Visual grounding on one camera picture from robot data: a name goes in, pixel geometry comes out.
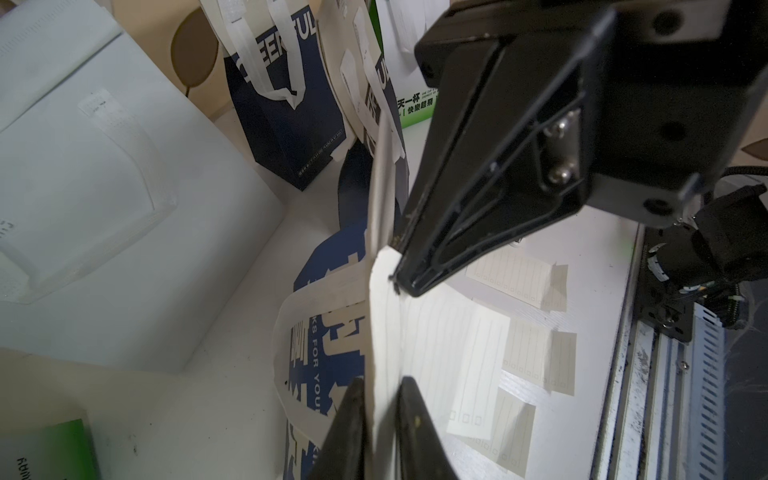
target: white handle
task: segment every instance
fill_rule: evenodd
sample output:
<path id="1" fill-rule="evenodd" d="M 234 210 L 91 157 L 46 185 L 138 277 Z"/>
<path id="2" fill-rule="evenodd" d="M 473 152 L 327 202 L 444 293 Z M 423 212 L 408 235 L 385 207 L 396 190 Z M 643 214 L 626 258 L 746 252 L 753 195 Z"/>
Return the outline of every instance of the white handle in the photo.
<path id="1" fill-rule="evenodd" d="M 296 28 L 288 11 L 285 0 L 263 0 L 270 11 L 272 21 L 283 41 L 288 59 L 288 76 L 292 94 L 287 88 L 275 89 L 270 74 L 266 71 L 264 59 L 256 43 L 256 36 L 250 30 L 245 20 L 246 7 L 243 0 L 218 0 L 221 16 L 227 28 L 227 33 L 243 62 L 243 68 L 253 89 L 262 97 L 274 101 L 285 100 L 294 110 L 304 99 L 306 82 L 301 60 L 301 47 L 296 35 Z"/>
<path id="2" fill-rule="evenodd" d="M 397 133 L 397 127 L 395 125 L 395 119 L 392 117 L 392 111 L 389 110 L 389 103 L 384 95 L 382 84 L 385 82 L 379 79 L 379 74 L 376 73 L 376 66 L 373 64 L 373 59 L 371 57 L 370 42 L 368 40 L 368 34 L 366 33 L 367 15 L 368 14 L 362 7 L 358 7 L 353 26 L 355 28 L 355 36 L 357 37 L 357 45 L 360 48 L 360 55 L 362 56 L 362 68 L 366 73 L 366 79 L 373 91 L 373 96 L 376 97 L 376 101 L 381 108 L 381 118 L 379 121 L 386 121 L 392 132 L 392 161 L 396 162 L 399 158 L 404 158 L 406 153 L 400 142 L 400 136 Z"/>
<path id="3" fill-rule="evenodd" d="M 332 420 L 312 410 L 306 399 L 298 400 L 288 389 L 290 330 L 298 322 L 365 300 L 368 269 L 368 262 L 358 262 L 291 293 L 280 307 L 272 330 L 273 378 L 280 403 L 293 427 L 320 449 Z"/>

